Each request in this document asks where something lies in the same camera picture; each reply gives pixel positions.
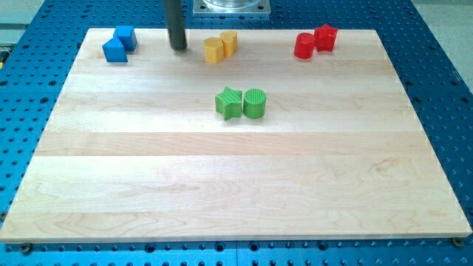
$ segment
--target red block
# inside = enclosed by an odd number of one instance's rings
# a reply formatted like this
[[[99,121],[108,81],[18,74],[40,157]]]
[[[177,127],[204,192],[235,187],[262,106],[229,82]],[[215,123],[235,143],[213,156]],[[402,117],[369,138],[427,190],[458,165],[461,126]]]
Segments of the red block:
[[[317,52],[321,51],[333,51],[335,40],[337,38],[338,29],[324,24],[322,27],[316,28],[314,36],[316,40]]]
[[[314,36],[310,33],[300,33],[297,35],[294,55],[297,58],[308,59],[312,57],[313,49],[316,45]]]

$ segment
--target green block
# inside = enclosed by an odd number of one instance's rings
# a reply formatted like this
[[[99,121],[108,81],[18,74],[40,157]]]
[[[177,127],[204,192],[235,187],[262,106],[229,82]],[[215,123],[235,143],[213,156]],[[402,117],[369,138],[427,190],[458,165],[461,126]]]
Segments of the green block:
[[[250,89],[245,92],[243,113],[253,119],[265,115],[266,93],[261,89]]]
[[[215,95],[215,110],[225,120],[242,117],[242,91],[225,87],[222,93]]]

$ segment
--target blue block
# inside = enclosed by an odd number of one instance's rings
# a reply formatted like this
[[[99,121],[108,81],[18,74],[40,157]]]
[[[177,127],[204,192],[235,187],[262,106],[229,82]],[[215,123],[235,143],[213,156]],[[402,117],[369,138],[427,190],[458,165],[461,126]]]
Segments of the blue block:
[[[116,26],[113,36],[120,39],[126,51],[135,51],[137,41],[133,26]]]
[[[113,37],[102,45],[103,53],[107,62],[128,62],[125,47],[118,37]]]

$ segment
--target green cylinder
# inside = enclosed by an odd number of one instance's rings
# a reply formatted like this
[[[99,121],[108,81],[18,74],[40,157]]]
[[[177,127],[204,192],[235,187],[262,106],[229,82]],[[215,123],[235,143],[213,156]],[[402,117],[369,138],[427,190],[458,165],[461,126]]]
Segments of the green cylinder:
[[[266,93],[261,89],[250,89],[243,97],[243,113],[253,119],[265,115]]]

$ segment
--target green star-shaped block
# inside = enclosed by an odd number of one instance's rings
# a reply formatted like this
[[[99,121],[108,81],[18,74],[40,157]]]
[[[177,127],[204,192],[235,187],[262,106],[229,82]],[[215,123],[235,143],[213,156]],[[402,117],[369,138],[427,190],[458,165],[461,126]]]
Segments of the green star-shaped block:
[[[222,93],[215,95],[215,110],[225,120],[242,117],[242,91],[225,87]]]

